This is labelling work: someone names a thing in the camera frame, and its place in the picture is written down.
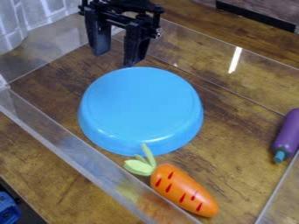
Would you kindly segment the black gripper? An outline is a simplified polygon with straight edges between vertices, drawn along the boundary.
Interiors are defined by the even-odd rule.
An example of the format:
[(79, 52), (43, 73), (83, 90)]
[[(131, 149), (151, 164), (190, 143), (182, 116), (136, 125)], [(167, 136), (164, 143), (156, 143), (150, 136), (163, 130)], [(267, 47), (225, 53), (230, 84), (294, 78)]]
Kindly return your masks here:
[(82, 0), (79, 14), (86, 19), (94, 54), (110, 51), (111, 26), (116, 26), (126, 29), (124, 66), (134, 66), (146, 58), (151, 39), (162, 36), (163, 13), (164, 8), (151, 0)]

